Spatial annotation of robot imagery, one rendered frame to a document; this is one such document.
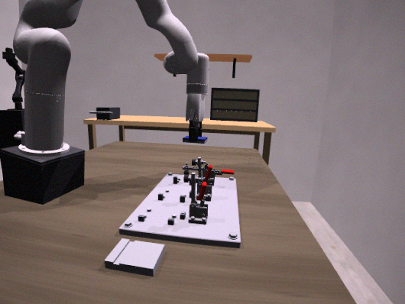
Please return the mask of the blue rectangular block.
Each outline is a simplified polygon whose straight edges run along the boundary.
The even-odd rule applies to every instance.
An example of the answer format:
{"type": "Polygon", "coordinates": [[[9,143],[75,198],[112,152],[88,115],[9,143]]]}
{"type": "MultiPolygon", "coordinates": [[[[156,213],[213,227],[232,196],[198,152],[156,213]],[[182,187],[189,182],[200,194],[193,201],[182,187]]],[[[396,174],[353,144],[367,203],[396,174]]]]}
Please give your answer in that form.
{"type": "Polygon", "coordinates": [[[207,139],[208,139],[207,137],[198,137],[197,142],[189,142],[189,136],[185,136],[185,137],[183,137],[183,142],[204,144],[205,142],[207,142],[207,139]]]}

